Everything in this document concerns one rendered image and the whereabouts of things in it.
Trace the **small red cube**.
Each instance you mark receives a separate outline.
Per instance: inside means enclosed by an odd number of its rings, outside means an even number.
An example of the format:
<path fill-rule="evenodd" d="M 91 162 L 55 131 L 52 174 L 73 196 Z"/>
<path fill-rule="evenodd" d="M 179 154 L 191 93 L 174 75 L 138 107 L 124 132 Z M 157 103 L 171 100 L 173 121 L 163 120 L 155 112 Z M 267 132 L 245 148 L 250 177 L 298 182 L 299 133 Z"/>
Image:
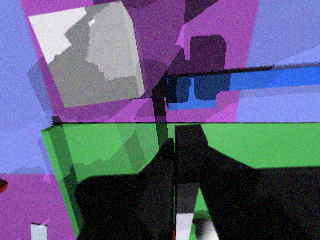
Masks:
<path fill-rule="evenodd" d="M 7 189 L 8 183 L 0 180 L 0 194 Z"/>

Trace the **grey ball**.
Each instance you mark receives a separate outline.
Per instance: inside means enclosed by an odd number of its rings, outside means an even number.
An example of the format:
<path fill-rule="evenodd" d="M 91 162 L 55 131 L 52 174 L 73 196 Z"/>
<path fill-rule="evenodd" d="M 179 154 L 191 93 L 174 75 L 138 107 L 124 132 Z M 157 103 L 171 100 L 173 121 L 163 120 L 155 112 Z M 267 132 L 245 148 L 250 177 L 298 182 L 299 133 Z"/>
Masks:
<path fill-rule="evenodd" d="M 211 221 L 200 220 L 195 227 L 196 240 L 219 240 Z"/>

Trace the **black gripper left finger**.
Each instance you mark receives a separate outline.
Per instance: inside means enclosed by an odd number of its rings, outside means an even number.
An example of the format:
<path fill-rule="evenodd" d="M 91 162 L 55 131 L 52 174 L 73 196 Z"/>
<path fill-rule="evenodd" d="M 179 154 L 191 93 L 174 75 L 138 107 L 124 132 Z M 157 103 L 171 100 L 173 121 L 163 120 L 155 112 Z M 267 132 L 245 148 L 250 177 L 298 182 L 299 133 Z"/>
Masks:
<path fill-rule="evenodd" d="M 168 138 L 139 173 L 87 177 L 74 196 L 84 222 L 91 215 L 155 212 L 160 240 L 173 240 L 174 181 L 175 147 Z"/>

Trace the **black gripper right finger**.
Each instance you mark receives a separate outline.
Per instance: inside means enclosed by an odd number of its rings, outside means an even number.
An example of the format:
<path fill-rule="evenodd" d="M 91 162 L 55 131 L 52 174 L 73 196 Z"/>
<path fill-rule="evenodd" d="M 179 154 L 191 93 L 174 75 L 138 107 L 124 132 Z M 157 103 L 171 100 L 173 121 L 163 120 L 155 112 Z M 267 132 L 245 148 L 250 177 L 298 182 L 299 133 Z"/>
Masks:
<path fill-rule="evenodd" d="M 320 193 L 320 166 L 254 168 L 207 146 L 199 187 L 219 240 L 253 240 L 265 199 Z"/>

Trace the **grey flat bar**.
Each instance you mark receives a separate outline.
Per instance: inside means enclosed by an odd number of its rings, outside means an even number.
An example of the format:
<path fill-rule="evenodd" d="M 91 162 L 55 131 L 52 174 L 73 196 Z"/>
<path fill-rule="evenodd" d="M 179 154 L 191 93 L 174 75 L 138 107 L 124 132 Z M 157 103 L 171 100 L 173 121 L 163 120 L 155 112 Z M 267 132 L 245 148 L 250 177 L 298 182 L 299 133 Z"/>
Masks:
<path fill-rule="evenodd" d="M 48 225 L 31 222 L 31 239 L 48 240 Z"/>

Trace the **green putting mat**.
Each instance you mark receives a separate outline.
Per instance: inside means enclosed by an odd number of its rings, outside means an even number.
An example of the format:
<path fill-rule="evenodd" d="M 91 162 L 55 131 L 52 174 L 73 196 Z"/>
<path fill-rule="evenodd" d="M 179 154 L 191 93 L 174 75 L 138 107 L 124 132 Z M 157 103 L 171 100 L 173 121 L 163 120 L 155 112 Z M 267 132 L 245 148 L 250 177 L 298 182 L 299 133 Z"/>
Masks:
<path fill-rule="evenodd" d="M 96 175 L 137 174 L 175 125 L 201 124 L 208 146 L 254 168 L 320 166 L 320 123 L 63 124 L 78 182 Z"/>

